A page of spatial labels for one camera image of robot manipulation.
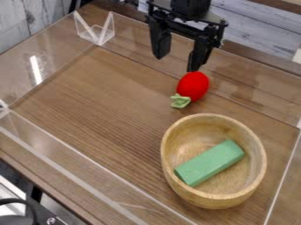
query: wooden table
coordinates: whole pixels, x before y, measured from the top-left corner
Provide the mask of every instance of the wooden table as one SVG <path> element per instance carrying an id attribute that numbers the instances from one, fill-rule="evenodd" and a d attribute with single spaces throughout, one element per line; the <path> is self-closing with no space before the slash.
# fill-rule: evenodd
<path id="1" fill-rule="evenodd" d="M 81 15 L 96 24 L 106 11 L 89 4 Z M 156 61 L 147 26 L 116 14 L 113 20 L 116 36 L 102 47 L 72 36 L 73 21 L 65 18 L 1 56 L 0 63 L 9 62 L 29 49 L 41 48 L 57 69 L 10 105 L 34 125 L 11 112 L 17 136 L 29 146 L 0 133 L 1 159 L 90 224 L 132 224 L 114 203 L 149 224 L 263 224 L 298 135 L 299 77 L 216 49 L 200 69 L 209 77 L 209 93 L 175 110 L 169 96 L 184 73 L 191 41 L 173 35 L 169 56 Z M 48 50 L 41 44 L 45 39 L 52 42 Z M 73 56 L 81 52 L 70 62 L 66 51 Z M 9 84 L 28 77 L 29 69 L 20 70 L 22 63 L 14 70 L 9 63 L 0 67 L 10 71 L 9 77 L 0 77 Z M 30 85 L 17 83 L 15 89 L 21 88 L 25 92 Z M 193 113 L 217 113 L 239 120 L 266 148 L 262 185 L 243 205 L 227 210 L 204 210 L 185 203 L 161 175 L 160 138 L 168 126 Z"/>

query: wooden bowl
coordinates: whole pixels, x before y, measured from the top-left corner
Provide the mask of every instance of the wooden bowl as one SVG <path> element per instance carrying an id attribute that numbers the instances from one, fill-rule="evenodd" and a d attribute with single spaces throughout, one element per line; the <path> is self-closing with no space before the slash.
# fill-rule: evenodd
<path id="1" fill-rule="evenodd" d="M 243 159 L 197 186 L 187 186 L 173 174 L 175 167 L 226 139 L 243 149 Z M 160 162 L 175 193 L 207 209 L 242 203 L 255 191 L 267 169 L 266 152 L 252 131 L 240 122 L 216 114 L 195 114 L 173 123 L 163 136 Z"/>

